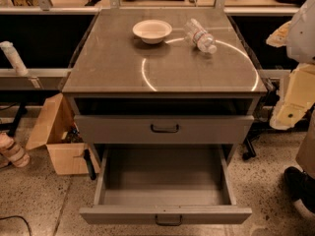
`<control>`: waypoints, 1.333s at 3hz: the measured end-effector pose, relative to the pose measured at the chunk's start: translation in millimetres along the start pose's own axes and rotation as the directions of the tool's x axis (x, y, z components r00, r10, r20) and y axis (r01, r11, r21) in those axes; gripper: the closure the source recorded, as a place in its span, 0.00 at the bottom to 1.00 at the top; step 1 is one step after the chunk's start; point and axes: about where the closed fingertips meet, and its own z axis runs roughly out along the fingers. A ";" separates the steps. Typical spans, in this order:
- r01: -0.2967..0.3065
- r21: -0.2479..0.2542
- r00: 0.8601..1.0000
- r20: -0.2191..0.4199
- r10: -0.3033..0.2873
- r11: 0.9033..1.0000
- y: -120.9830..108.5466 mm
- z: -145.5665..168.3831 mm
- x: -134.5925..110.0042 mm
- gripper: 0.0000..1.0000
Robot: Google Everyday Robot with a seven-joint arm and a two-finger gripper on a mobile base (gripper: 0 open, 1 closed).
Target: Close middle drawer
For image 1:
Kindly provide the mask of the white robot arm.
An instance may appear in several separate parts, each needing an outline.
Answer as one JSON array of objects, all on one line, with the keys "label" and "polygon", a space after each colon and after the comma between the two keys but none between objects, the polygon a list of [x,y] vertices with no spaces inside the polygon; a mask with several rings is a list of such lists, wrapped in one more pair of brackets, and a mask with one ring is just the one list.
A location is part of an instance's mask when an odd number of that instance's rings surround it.
[{"label": "white robot arm", "polygon": [[315,0],[306,0],[289,22],[269,35],[266,43],[285,46],[287,57],[298,63],[270,120],[272,128],[287,130],[315,103]]}]

